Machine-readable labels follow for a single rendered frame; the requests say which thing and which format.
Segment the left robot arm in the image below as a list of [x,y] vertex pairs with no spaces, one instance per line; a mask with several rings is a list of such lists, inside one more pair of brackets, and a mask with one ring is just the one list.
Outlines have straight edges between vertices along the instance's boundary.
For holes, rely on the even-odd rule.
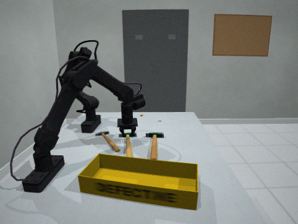
[[[69,54],[69,59],[75,58],[77,56],[83,56],[90,59],[90,56],[92,55],[92,52],[87,47],[81,47],[80,51],[71,51]],[[61,86],[63,85],[62,80],[64,79],[64,75],[67,71],[71,70],[73,67],[75,67],[77,64],[79,64],[82,61],[88,61],[84,58],[77,58],[73,61],[68,62],[67,67],[63,73],[63,75],[59,76],[59,81]],[[81,126],[92,126],[95,124],[95,122],[101,117],[101,115],[96,115],[95,109],[98,107],[99,102],[98,99],[94,96],[89,96],[84,92],[79,92],[78,96],[76,97],[82,105],[83,110],[85,110],[86,113],[86,120],[81,124]],[[97,117],[97,119],[96,119]]]

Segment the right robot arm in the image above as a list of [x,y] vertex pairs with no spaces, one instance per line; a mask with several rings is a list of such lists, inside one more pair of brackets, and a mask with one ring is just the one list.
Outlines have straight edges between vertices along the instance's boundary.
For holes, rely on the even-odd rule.
[[[84,64],[86,65],[84,66]],[[59,139],[61,126],[75,98],[87,86],[90,79],[110,90],[113,95],[118,97],[119,101],[123,101],[121,103],[121,113],[126,116],[132,114],[133,110],[145,106],[145,99],[142,94],[137,93],[134,95],[134,91],[130,87],[111,77],[97,65],[98,63],[95,61],[82,61],[65,73],[57,101],[47,120],[42,127],[38,128],[35,134],[35,144],[33,146],[35,169],[22,181],[23,185],[41,185],[64,159],[63,155],[51,155],[50,151]]]

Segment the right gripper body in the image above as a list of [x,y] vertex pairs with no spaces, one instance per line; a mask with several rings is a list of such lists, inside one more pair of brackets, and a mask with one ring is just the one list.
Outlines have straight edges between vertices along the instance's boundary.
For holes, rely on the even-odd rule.
[[136,129],[136,126],[138,126],[137,118],[133,118],[133,113],[128,116],[122,114],[122,118],[117,119],[117,127],[122,129]]

